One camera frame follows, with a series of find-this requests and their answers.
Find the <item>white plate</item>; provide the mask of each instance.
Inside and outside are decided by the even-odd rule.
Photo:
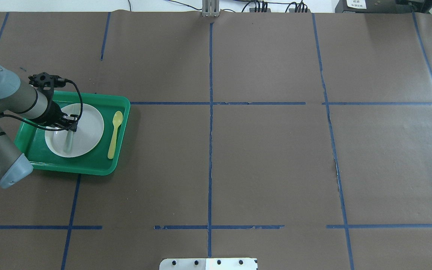
[[[74,103],[61,109],[67,115],[79,114],[81,104]],[[51,152],[64,158],[79,157],[91,151],[98,145],[103,137],[104,120],[101,113],[89,104],[82,105],[82,117],[78,122],[78,128],[72,136],[71,151],[65,152],[67,130],[46,131],[44,134],[46,145]]]

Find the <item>white bracket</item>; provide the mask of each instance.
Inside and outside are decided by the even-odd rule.
[[[203,17],[219,17],[219,0],[202,0]]]
[[[164,259],[159,270],[258,270],[255,258]]]

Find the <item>label sticker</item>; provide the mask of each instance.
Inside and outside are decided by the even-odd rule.
[[[354,9],[366,9],[366,0],[346,0],[346,4]]]

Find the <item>yellow spoon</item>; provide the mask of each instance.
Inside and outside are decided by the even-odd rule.
[[[113,137],[111,138],[111,143],[109,144],[108,159],[113,159],[114,152],[116,151],[116,139],[118,138],[118,128],[123,122],[123,114],[117,111],[113,117]]]

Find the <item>green tray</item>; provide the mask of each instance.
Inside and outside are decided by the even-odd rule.
[[[93,150],[82,156],[60,157],[53,154],[46,145],[44,130],[22,123],[14,143],[35,169],[106,176],[116,168],[131,104],[125,97],[85,93],[82,93],[81,96],[83,103],[95,107],[103,116],[104,132],[100,142]],[[74,92],[54,91],[53,101],[64,107],[72,103],[79,103],[79,98]],[[108,149],[113,135],[113,116],[116,111],[123,113],[123,122],[118,131],[114,158],[108,159]]]

